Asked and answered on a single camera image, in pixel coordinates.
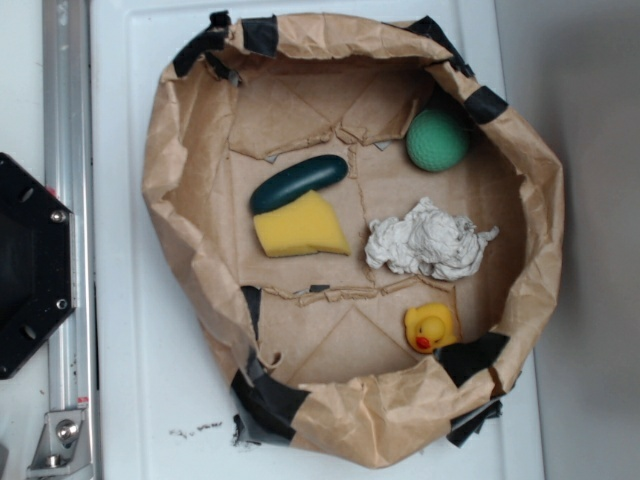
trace aluminum frame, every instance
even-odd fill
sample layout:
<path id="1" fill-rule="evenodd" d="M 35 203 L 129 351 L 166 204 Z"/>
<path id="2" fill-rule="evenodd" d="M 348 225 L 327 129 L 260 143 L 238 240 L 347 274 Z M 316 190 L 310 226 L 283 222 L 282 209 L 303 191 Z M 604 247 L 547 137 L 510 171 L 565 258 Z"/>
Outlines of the aluminum frame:
<path id="1" fill-rule="evenodd" d="M 66 478 L 100 479 L 89 2 L 43 0 L 42 6 L 45 183 L 76 221 L 76 311 L 49 339 L 49 410 L 84 410 L 92 468 Z"/>

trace white tissue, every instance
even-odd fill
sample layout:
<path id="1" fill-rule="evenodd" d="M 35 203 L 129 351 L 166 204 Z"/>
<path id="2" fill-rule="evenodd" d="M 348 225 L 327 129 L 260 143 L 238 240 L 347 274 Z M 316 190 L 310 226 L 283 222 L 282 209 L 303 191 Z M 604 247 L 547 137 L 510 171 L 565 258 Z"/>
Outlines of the white tissue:
<path id="1" fill-rule="evenodd" d="M 394 273 L 420 273 L 448 281 L 476 273 L 485 247 L 499 232 L 493 227 L 476 234 L 468 217 L 452 217 L 428 197 L 404 220 L 374 220 L 369 229 L 371 236 L 364 250 L 371 268 L 388 263 Z"/>

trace yellow rubber duck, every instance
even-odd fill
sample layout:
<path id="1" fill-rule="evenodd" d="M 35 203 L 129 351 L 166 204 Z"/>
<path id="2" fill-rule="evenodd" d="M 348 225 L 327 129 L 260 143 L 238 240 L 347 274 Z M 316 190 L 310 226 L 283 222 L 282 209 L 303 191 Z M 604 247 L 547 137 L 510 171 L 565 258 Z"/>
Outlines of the yellow rubber duck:
<path id="1" fill-rule="evenodd" d="M 443 303 L 427 303 L 410 308 L 404 316 L 409 345 L 419 353 L 433 353 L 459 341 L 454 332 L 453 316 Z"/>

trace green ball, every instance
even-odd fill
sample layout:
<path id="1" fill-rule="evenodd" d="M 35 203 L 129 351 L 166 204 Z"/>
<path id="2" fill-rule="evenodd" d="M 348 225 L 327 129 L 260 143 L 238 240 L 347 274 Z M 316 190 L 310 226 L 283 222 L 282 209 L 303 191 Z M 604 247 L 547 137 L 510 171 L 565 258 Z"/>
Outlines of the green ball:
<path id="1" fill-rule="evenodd" d="M 459 163 L 469 143 L 469 132 L 462 122 L 440 110 L 424 110 L 407 132 L 409 158 L 429 172 L 441 172 Z"/>

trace brown paper bag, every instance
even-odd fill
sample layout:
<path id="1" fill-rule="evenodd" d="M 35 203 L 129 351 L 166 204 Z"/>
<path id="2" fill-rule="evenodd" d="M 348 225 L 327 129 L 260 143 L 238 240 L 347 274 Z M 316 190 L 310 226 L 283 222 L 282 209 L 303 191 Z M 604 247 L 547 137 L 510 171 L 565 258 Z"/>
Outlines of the brown paper bag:
<path id="1" fill-rule="evenodd" d="M 434 90 L 476 126 L 464 161 L 429 174 L 409 162 L 403 137 Z M 251 193 L 327 153 L 349 163 L 322 195 L 354 253 L 266 257 Z M 369 467 L 443 435 L 460 444 L 462 427 L 495 413 L 513 387 L 556 304 L 561 165 L 428 17 L 399 28 L 212 15 L 162 73 L 143 193 L 254 440 Z M 367 266 L 368 223 L 423 196 L 479 231 L 500 227 L 477 274 L 447 283 Z M 433 301 L 452 309 L 463 343 L 423 356 L 402 319 Z"/>

